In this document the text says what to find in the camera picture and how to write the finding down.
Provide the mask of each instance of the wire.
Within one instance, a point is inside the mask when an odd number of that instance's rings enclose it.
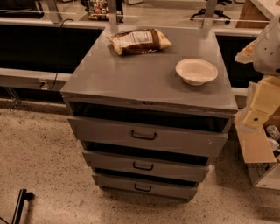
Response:
[[[5,219],[3,219],[3,218],[1,218],[1,217],[0,217],[0,220],[3,221],[3,222],[6,223],[6,224],[9,224],[8,221],[6,221]]]
[[[60,25],[60,28],[59,28],[59,59],[58,59],[58,66],[57,66],[57,70],[56,70],[56,74],[55,74],[55,78],[54,78],[53,84],[52,84],[52,86],[49,87],[47,90],[51,90],[51,89],[54,88],[55,83],[56,83],[56,80],[57,80],[57,78],[58,78],[58,74],[59,74],[59,70],[60,70],[61,52],[62,52],[61,30],[62,30],[63,24],[64,24],[66,21],[74,21],[74,20],[71,19],[71,18],[67,18],[67,19],[63,20],[63,22],[62,22],[61,25]]]

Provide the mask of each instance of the table top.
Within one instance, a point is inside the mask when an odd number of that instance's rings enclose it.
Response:
[[[280,13],[280,6],[276,5],[277,1],[278,0],[251,0],[255,7],[269,20]]]
[[[116,27],[118,32],[140,28],[151,27],[124,24]],[[153,28],[159,29],[171,41],[172,47],[152,54],[119,56],[107,40],[115,31],[110,26],[105,27],[61,93],[237,111],[213,31]],[[198,87],[184,83],[176,74],[175,66],[189,58],[207,60],[215,65],[217,79]]]

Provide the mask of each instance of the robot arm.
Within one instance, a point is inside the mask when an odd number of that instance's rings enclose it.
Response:
[[[274,16],[256,41],[235,57],[241,63],[253,62],[254,69],[264,76],[250,83],[241,126],[254,131],[262,126],[280,106],[280,15]]]

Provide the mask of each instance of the white bowl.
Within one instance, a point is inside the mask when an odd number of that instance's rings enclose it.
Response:
[[[217,68],[203,59],[183,59],[176,65],[176,72],[193,86],[213,81],[218,76]]]

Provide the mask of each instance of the speckled floor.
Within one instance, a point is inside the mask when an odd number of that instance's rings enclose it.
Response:
[[[189,203],[101,190],[81,155],[63,105],[0,99],[0,216],[11,223],[21,188],[35,194],[21,223],[279,223],[280,191],[250,184],[236,135]]]

